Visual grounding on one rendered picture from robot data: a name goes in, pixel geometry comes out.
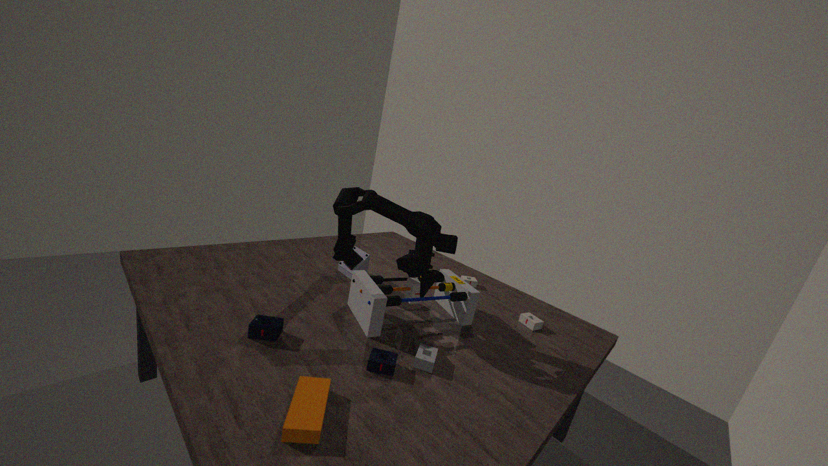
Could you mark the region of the orange rectangular block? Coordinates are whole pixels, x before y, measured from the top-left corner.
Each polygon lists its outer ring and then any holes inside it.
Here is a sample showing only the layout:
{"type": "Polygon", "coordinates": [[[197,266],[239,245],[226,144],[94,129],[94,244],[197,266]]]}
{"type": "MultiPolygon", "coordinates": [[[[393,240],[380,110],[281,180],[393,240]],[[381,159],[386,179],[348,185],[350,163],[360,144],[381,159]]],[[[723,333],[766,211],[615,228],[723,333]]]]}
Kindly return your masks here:
{"type": "Polygon", "coordinates": [[[331,379],[299,377],[281,442],[319,443],[331,379]]]}

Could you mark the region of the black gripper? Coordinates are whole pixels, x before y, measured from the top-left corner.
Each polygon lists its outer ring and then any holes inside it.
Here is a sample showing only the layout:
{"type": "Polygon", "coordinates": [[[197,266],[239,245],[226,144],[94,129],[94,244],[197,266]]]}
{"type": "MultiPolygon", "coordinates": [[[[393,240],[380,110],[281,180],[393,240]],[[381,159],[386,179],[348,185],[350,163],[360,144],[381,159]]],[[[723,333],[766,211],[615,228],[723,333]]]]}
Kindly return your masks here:
{"type": "Polygon", "coordinates": [[[412,254],[416,254],[416,252],[422,258],[422,268],[410,269],[406,274],[408,274],[409,278],[418,278],[420,281],[420,298],[422,298],[433,283],[443,282],[444,275],[442,272],[432,269],[431,257],[435,255],[432,250],[418,250],[416,248],[412,250],[412,254]]]}

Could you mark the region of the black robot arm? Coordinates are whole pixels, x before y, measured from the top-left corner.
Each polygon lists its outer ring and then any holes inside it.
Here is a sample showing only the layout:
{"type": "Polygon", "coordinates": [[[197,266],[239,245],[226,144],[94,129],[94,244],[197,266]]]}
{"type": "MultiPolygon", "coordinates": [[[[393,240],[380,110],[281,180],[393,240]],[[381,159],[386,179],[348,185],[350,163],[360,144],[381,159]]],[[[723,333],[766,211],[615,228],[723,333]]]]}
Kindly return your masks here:
{"type": "MultiPolygon", "coordinates": [[[[410,235],[416,238],[416,249],[433,250],[455,254],[457,248],[457,236],[441,234],[441,225],[434,220],[433,216],[424,212],[412,212],[402,206],[392,203],[390,200],[376,194],[375,190],[363,190],[361,188],[342,188],[339,197],[333,204],[334,214],[339,216],[339,235],[335,243],[334,256],[336,261],[343,261],[349,269],[354,269],[363,258],[353,250],[356,243],[356,236],[351,235],[352,215],[362,210],[374,210],[376,213],[385,216],[404,225],[410,235]],[[358,197],[363,200],[357,201],[358,197]]],[[[419,253],[409,254],[397,259],[397,269],[409,272],[410,269],[422,268],[422,258],[419,253]]]]}

